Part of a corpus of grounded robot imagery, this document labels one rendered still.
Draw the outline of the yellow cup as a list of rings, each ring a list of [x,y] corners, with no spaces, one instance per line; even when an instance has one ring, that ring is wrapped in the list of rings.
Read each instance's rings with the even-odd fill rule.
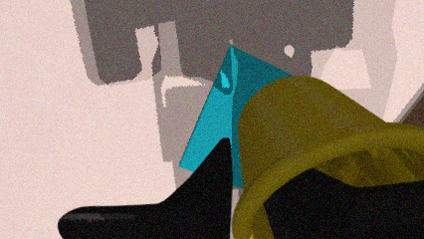
[[[266,84],[238,123],[243,176],[234,239],[275,239],[264,202],[315,168],[351,186],[424,180],[424,128],[385,122],[328,83],[290,76]]]

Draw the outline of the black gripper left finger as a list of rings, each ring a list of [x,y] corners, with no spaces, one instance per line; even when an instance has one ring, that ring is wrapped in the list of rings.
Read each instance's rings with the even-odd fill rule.
[[[82,206],[61,216],[62,239],[230,239],[233,169],[230,138],[221,138],[165,200]]]

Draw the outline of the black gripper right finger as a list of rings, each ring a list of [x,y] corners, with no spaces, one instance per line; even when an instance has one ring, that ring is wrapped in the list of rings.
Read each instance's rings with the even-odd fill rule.
[[[358,239],[424,221],[424,180],[355,187],[312,167],[263,204],[275,239]]]

